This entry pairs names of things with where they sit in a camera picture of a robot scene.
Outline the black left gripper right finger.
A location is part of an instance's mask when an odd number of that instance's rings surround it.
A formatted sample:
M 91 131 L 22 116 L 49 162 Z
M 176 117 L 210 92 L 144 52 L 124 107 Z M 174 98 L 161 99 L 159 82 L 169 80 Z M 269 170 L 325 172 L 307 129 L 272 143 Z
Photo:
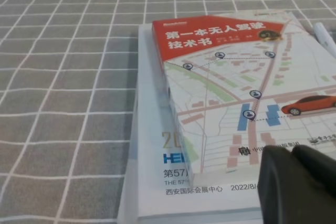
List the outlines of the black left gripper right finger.
M 335 198 L 335 160 L 306 145 L 294 147 L 291 153 L 310 176 Z

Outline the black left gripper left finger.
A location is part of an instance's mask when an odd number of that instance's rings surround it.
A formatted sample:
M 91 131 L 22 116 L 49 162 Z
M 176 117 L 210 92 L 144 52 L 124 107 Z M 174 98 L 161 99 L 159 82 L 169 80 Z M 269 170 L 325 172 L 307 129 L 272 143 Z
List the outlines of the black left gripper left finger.
M 264 223 L 335 223 L 335 198 L 289 151 L 262 151 L 258 196 Z

